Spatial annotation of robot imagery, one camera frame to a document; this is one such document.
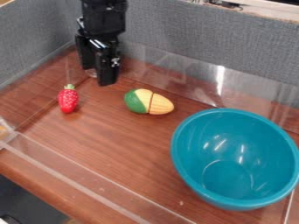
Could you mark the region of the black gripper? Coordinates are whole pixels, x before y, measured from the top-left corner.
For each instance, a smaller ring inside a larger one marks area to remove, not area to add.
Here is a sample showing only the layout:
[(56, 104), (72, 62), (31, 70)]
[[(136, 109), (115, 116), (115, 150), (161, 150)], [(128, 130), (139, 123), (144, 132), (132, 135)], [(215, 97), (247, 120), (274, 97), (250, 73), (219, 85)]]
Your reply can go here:
[(81, 67), (84, 70), (95, 67), (100, 86), (112, 85), (117, 82), (120, 68), (121, 17), (79, 17), (77, 25), (75, 42)]

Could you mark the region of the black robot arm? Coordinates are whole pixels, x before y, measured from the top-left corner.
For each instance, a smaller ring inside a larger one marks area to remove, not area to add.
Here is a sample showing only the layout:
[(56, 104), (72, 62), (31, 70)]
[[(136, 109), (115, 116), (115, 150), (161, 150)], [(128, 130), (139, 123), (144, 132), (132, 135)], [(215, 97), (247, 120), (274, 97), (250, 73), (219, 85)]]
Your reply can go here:
[(117, 82), (120, 47), (117, 36), (125, 31), (127, 0), (80, 0), (81, 13), (75, 34), (84, 70), (95, 69), (97, 84)]

